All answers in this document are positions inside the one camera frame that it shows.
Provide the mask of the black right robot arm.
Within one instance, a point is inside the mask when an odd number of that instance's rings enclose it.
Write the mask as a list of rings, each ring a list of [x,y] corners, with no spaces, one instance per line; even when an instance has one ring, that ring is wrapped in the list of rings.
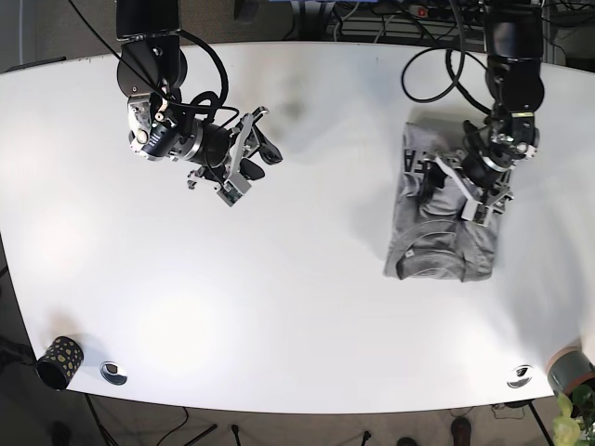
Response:
[[[130,149],[149,161],[168,159],[196,164],[189,189],[212,181],[218,196],[235,205],[265,172],[252,160],[268,165],[283,160],[278,148],[258,128],[265,107],[241,115],[226,104],[229,76],[216,51],[184,31],[177,1],[119,1],[116,36],[121,42],[116,80],[127,98]],[[219,92],[182,98],[188,62],[180,42],[199,46],[213,61]]]

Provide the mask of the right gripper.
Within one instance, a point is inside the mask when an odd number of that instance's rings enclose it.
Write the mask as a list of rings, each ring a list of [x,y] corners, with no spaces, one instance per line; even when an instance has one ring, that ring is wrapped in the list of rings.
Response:
[[[218,184],[217,196],[233,207],[251,189],[250,181],[265,177],[263,168],[252,158],[258,154],[266,165],[284,160],[279,149],[258,128],[269,110],[258,107],[231,128],[208,119],[197,119],[187,112],[176,112],[169,105],[155,104],[151,95],[128,99],[130,149],[150,160],[197,164],[188,177],[192,190],[200,180]]]

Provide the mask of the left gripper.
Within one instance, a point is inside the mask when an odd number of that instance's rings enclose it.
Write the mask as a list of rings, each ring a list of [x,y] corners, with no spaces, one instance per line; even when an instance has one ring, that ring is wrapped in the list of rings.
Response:
[[[494,214],[503,214],[514,199],[510,173],[522,160],[536,156],[539,131],[532,111],[489,116],[483,126],[463,122],[462,147],[433,149],[416,196],[418,204],[429,203],[436,190],[451,179],[463,195],[461,218],[488,227]]]

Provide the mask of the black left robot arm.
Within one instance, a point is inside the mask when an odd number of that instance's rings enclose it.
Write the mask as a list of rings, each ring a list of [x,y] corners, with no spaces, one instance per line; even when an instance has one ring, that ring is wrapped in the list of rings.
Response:
[[[545,96],[541,7],[539,1],[483,2],[485,82],[494,105],[483,128],[464,122],[462,148],[428,153],[421,200],[450,178],[464,197],[462,219],[484,227],[512,200],[509,173],[536,155],[539,142],[536,111]]]

